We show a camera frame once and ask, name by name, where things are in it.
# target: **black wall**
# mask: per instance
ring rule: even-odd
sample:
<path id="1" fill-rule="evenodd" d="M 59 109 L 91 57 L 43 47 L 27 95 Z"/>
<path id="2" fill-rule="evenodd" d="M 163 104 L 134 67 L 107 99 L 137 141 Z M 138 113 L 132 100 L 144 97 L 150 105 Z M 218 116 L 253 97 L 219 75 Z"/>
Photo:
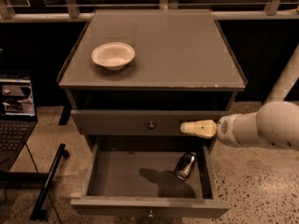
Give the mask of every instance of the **black wall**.
<path id="1" fill-rule="evenodd" d="M 0 23 L 0 69 L 33 73 L 36 105 L 64 105 L 56 78 L 85 22 Z M 220 21 L 249 83 L 237 101 L 263 101 L 299 43 L 298 20 Z M 292 99 L 299 100 L 296 92 Z"/>

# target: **laptop keyboard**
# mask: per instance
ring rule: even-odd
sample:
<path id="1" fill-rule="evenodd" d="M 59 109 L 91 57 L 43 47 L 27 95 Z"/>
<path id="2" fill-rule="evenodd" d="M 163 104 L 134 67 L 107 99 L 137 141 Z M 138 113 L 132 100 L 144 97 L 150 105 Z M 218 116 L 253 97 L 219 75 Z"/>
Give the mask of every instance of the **laptop keyboard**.
<path id="1" fill-rule="evenodd" d="M 0 124 L 0 149 L 17 150 L 29 128 L 27 124 Z"/>

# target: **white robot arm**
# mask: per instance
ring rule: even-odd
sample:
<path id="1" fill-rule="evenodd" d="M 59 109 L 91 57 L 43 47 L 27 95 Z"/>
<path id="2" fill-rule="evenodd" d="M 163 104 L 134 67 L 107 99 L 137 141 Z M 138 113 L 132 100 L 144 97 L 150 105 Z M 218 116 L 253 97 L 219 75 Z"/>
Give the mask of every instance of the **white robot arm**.
<path id="1" fill-rule="evenodd" d="M 291 148 L 299 150 L 299 106 L 275 101 L 257 112 L 181 124 L 181 131 L 203 138 L 217 138 L 231 147 Z"/>

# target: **speckled floor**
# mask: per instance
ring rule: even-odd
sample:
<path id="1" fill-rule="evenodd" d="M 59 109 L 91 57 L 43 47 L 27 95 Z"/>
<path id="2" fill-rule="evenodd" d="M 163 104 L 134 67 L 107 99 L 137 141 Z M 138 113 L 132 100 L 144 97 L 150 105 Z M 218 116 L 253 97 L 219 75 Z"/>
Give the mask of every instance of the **speckled floor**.
<path id="1" fill-rule="evenodd" d="M 232 113 L 256 111 L 260 105 L 235 103 Z M 39 172 L 47 172 L 58 146 L 66 144 L 70 158 L 62 159 L 50 189 L 62 223 L 299 223 L 299 152 L 227 147 L 218 141 L 210 155 L 210 164 L 219 200 L 230 206 L 221 218 L 81 216 L 70 201 L 81 193 L 91 152 L 72 119 L 66 126 L 58 125 L 61 112 L 61 107 L 38 108 L 38 124 L 28 147 Z M 26 148 L 12 171 L 35 171 Z M 47 219 L 29 221 L 38 194 L 38 189 L 8 189 L 7 202 L 0 207 L 0 223 L 59 223 L 48 198 L 44 204 Z M 0 203 L 4 198 L 0 190 Z"/>

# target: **laptop stand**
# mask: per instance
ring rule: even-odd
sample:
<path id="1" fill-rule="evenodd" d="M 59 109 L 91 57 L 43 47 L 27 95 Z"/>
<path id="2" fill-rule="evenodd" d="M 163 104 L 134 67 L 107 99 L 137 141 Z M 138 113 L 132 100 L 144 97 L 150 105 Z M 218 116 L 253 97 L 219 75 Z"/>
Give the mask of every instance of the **laptop stand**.
<path id="1" fill-rule="evenodd" d="M 43 183 L 43 187 L 36 200 L 35 207 L 30 216 L 30 220 L 43 220 L 47 216 L 47 211 L 42 209 L 47 193 L 50 189 L 52 179 L 55 176 L 56 169 L 59 165 L 61 157 L 68 158 L 68 151 L 65 149 L 65 144 L 60 144 L 56 156 L 52 162 L 50 170 L 47 173 L 22 173 L 22 172 L 0 172 L 0 182 L 15 182 L 15 183 Z"/>

